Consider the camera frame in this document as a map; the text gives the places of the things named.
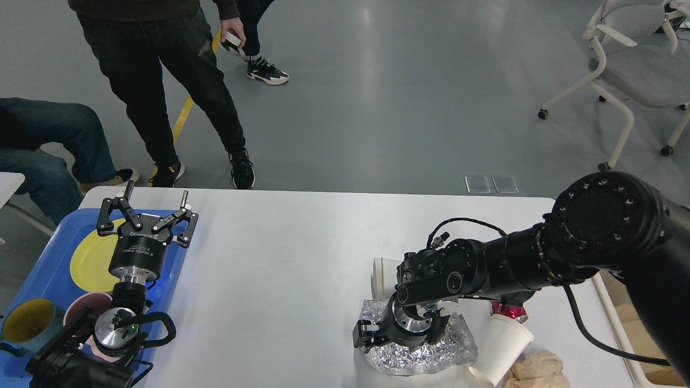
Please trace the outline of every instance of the paper cup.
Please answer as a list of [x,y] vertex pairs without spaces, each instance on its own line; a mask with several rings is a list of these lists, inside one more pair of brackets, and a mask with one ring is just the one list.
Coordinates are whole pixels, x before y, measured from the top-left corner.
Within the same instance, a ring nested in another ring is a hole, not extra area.
[[492,315],[479,345],[479,357],[469,367],[470,373],[496,386],[533,340],[532,333],[520,323],[500,314]]
[[374,258],[374,269],[371,274],[371,296],[374,299],[391,298],[397,284],[398,265],[400,265],[399,260]]

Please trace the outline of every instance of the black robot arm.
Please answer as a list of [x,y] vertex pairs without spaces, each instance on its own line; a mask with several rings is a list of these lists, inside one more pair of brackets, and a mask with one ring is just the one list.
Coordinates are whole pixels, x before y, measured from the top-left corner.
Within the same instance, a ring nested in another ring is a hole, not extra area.
[[406,253],[384,319],[359,321],[355,346],[432,342],[442,325],[408,327],[411,320],[438,321],[436,302],[481,298],[522,306],[542,287],[581,283],[601,269],[625,283],[652,338],[690,382],[690,210],[617,172],[576,181],[529,229]]

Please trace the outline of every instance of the jeans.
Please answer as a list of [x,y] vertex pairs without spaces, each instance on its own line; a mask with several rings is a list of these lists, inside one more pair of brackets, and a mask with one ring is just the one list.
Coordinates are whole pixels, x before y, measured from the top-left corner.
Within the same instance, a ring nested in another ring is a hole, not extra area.
[[91,108],[29,99],[0,99],[37,143],[60,143],[75,157],[74,178],[59,157],[32,150],[0,147],[0,171],[26,177],[16,194],[29,193],[31,200],[55,223],[77,210],[81,183],[97,183],[115,177],[115,168],[103,126]]
[[242,21],[244,36],[247,38],[242,48],[245,55],[254,57],[261,52],[257,25],[272,2],[273,0],[237,0],[239,19]]
[[223,83],[224,74],[216,67],[213,36],[201,9],[185,17],[142,22],[77,16],[101,72],[127,105],[127,116],[156,165],[178,161],[161,63],[206,113],[225,150],[244,148],[242,125]]

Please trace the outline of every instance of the yellow plate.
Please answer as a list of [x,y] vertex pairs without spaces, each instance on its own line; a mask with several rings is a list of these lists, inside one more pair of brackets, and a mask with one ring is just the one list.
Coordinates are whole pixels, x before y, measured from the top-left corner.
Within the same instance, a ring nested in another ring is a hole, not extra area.
[[[113,221],[115,228],[125,222],[123,218]],[[70,275],[80,289],[86,292],[111,292],[119,281],[108,271],[117,235],[101,237],[98,232],[89,233],[75,249],[70,262]]]

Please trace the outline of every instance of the cable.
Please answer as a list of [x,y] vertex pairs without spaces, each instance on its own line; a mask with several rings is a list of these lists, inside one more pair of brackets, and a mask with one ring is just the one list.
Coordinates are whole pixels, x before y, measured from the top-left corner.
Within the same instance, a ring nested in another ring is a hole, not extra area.
[[429,235],[429,239],[426,241],[426,248],[427,249],[431,248],[431,242],[433,241],[433,238],[434,238],[434,236],[436,236],[436,233],[438,232],[439,229],[441,229],[445,224],[450,224],[451,222],[455,222],[455,221],[474,222],[475,224],[486,226],[487,228],[491,228],[491,229],[497,231],[498,234],[501,235],[501,237],[505,237],[508,235],[508,233],[503,231],[503,229],[499,228],[498,226],[489,224],[488,222],[475,220],[474,218],[456,217],[456,218],[451,218],[449,220],[445,220],[445,221],[441,222],[440,224],[438,224],[438,226],[436,226],[436,229],[434,229],[433,232],[431,232],[431,234]]
[[570,302],[570,308],[573,310],[573,317],[575,318],[575,323],[578,326],[578,329],[580,330],[580,333],[594,346],[598,347],[601,350],[608,351],[609,353],[615,354],[619,357],[623,358],[628,358],[629,360],[634,360],[634,361],[639,361],[639,362],[646,362],[647,364],[654,364],[654,365],[663,365],[665,367],[670,367],[671,364],[669,364],[668,360],[664,360],[663,358],[654,358],[654,357],[646,357],[646,356],[638,356],[637,354],[633,353],[628,353],[626,351],[622,351],[620,349],[616,349],[613,347],[610,347],[609,345],[606,345],[596,338],[594,338],[584,327],[584,323],[582,323],[582,317],[580,317],[580,310],[578,309],[578,304],[575,301],[575,296],[573,295],[573,290],[570,289],[569,285],[564,285],[563,289],[565,290],[566,295],[568,296],[568,302]]
[[144,378],[144,376],[146,376],[148,374],[148,372],[151,371],[151,369],[153,369],[153,362],[148,362],[148,361],[144,361],[144,360],[135,360],[135,361],[138,362],[139,364],[146,365],[147,367],[146,367],[146,370],[141,372],[137,377],[135,377],[134,380],[132,380],[132,384],[130,385],[130,387],[134,387],[135,384],[137,384],[139,381],[141,381],[141,379]]

